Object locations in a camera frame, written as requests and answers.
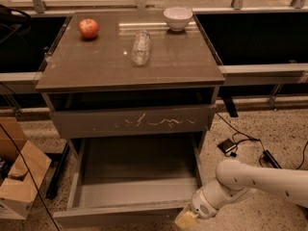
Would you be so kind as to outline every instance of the speckled floor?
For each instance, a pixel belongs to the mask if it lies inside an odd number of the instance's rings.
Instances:
[[[296,168],[302,160],[302,149],[308,140],[308,102],[295,101],[277,103],[277,111],[269,108],[267,104],[236,103],[239,117],[231,118],[222,105],[218,104],[218,111],[222,117],[238,130],[248,135],[260,138],[263,145],[275,157],[283,168]],[[50,120],[38,117],[22,116],[19,123],[24,133],[44,152],[61,152],[65,141],[59,139],[57,131]],[[215,116],[212,129],[207,134],[201,152],[201,162],[205,180],[214,177],[215,167],[223,160],[224,155],[217,145],[227,138],[232,138],[235,131],[221,118]],[[259,142],[246,141],[240,144],[237,159],[259,167],[259,157],[262,147]],[[59,182],[59,191],[55,199],[45,199],[46,189],[52,177],[54,168],[50,168],[44,183],[40,188],[41,195],[49,211],[65,210],[67,204],[72,174],[76,159],[72,154],[67,158],[63,176]],[[308,169],[308,158],[302,168]],[[266,192],[257,192],[249,199],[223,207],[215,218],[202,220],[199,224],[188,230],[305,230],[307,225],[307,211],[299,206],[282,200]],[[30,215],[26,220],[0,219],[0,230],[6,231],[34,231],[56,230],[47,216],[37,197]],[[69,229],[80,231],[126,231],[126,230],[180,230],[172,222],[126,224],[117,226],[104,226],[92,228]]]

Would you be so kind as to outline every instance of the bottle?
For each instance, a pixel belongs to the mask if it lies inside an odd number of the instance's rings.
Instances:
[[[139,31],[132,48],[132,61],[137,65],[146,64],[150,57],[151,38],[146,31]]]

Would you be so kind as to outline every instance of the cardboard box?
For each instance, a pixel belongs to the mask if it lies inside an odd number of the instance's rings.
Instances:
[[[26,219],[30,213],[38,191],[22,157],[3,131],[12,137],[21,151],[35,182],[40,187],[51,160],[30,141],[13,117],[0,117],[0,158],[13,164],[0,186],[0,218]]]

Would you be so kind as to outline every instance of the box flap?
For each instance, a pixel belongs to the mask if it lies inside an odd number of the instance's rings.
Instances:
[[[21,153],[35,178],[37,186],[40,187],[51,160],[30,141],[26,142]],[[23,180],[15,180],[18,176],[24,176]],[[20,155],[13,164],[9,177],[13,179],[6,178],[0,187],[1,198],[26,203],[35,200],[37,189]]]
[[[0,117],[0,124],[6,130],[6,132],[12,137],[13,141],[18,146],[19,150],[22,150],[27,141],[27,137],[23,133],[20,125],[17,123],[14,117]],[[18,156],[13,142],[6,135],[3,129],[0,127],[0,158],[13,163]]]

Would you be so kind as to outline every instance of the drawer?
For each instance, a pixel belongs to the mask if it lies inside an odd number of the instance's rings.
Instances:
[[[190,133],[82,139],[64,228],[174,220],[202,186]]]
[[[206,131],[216,105],[53,112],[64,139]]]

